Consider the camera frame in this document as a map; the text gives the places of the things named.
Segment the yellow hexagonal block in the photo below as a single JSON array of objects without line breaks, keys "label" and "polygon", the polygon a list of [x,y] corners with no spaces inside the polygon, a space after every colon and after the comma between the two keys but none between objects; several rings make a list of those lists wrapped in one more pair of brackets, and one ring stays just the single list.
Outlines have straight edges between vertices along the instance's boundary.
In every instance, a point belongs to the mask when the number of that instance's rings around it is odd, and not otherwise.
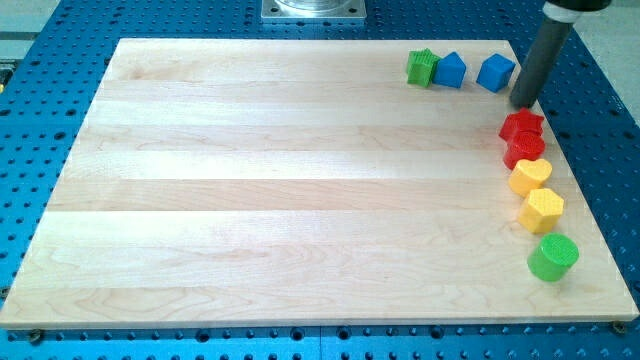
[{"label": "yellow hexagonal block", "polygon": [[534,234],[551,231],[562,216],[564,199],[551,189],[533,189],[524,199],[518,222]]},{"label": "yellow hexagonal block", "polygon": [[551,176],[553,167],[545,159],[518,160],[509,176],[509,187],[516,194],[526,197],[529,191],[539,189]]}]

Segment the plastic block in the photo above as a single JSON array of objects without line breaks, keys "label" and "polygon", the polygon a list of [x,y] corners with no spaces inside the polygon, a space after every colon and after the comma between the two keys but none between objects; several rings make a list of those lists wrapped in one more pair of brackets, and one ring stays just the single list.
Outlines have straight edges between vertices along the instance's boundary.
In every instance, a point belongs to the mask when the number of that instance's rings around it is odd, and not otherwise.
[{"label": "plastic block", "polygon": [[537,160],[544,149],[545,143],[542,137],[530,132],[519,132],[508,143],[502,160],[509,170],[513,170],[518,160]]},{"label": "plastic block", "polygon": [[476,82],[497,93],[509,83],[516,63],[500,54],[493,54],[482,62]]},{"label": "plastic block", "polygon": [[454,51],[438,62],[433,83],[460,88],[466,71],[467,66],[464,64],[458,53]]},{"label": "plastic block", "polygon": [[541,280],[558,281],[578,261],[576,244],[561,234],[547,234],[527,259],[529,270]]},{"label": "plastic block", "polygon": [[522,131],[542,135],[543,120],[543,116],[536,115],[527,108],[522,108],[515,114],[507,115],[499,136],[505,141],[511,141],[517,133]]},{"label": "plastic block", "polygon": [[407,83],[424,87],[429,86],[436,73],[438,61],[440,61],[440,57],[433,54],[429,49],[409,52]]},{"label": "plastic block", "polygon": [[564,199],[551,189],[533,189],[524,199],[518,222],[534,234],[551,231],[562,212],[564,211]]},{"label": "plastic block", "polygon": [[551,176],[553,167],[545,159],[519,160],[509,176],[509,187],[516,194],[526,197],[529,191],[539,189]]}]

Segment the metal base plate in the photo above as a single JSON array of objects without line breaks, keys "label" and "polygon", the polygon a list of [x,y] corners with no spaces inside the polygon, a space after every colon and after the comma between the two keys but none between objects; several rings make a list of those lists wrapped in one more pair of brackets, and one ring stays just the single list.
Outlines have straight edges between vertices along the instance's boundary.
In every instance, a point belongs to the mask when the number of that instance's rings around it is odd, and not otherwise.
[{"label": "metal base plate", "polygon": [[277,0],[262,0],[264,23],[321,23],[325,21],[364,23],[367,17],[364,0],[349,0],[344,5],[325,11],[296,9]]}]

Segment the blue pentagonal block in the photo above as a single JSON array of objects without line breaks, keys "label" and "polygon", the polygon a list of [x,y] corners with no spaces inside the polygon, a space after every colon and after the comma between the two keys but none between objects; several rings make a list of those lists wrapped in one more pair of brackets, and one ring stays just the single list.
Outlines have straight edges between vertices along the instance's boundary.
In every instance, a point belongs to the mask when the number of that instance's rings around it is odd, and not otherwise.
[{"label": "blue pentagonal block", "polygon": [[500,54],[493,54],[482,62],[476,82],[489,91],[498,92],[507,86],[516,63]]},{"label": "blue pentagonal block", "polygon": [[438,62],[433,83],[460,88],[466,71],[467,66],[458,53],[454,51]]}]

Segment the wooden surface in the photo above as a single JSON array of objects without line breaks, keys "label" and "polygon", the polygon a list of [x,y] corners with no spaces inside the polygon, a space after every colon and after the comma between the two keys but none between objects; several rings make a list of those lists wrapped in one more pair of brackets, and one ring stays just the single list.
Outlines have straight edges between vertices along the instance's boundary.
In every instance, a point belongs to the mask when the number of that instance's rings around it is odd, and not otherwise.
[{"label": "wooden surface", "polygon": [[[405,83],[423,47],[463,56],[461,90]],[[494,52],[515,59],[503,41],[122,40],[2,325],[634,318],[546,124],[556,230],[581,257],[558,283],[529,273],[508,89],[473,81]]]}]

